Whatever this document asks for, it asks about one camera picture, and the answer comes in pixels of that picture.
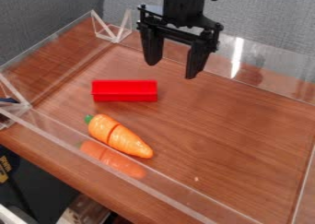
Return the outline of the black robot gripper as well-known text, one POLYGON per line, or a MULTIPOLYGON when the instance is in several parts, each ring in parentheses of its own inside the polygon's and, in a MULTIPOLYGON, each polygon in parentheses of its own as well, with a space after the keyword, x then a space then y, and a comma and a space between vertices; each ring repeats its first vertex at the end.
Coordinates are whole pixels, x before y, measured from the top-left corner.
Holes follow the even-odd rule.
POLYGON ((163 0, 160 6, 137 6, 137 29, 147 64, 156 65, 161 60, 164 39, 192 44, 187 55, 187 79, 203 71, 224 29, 219 22, 204 16, 204 5, 205 0, 163 0))

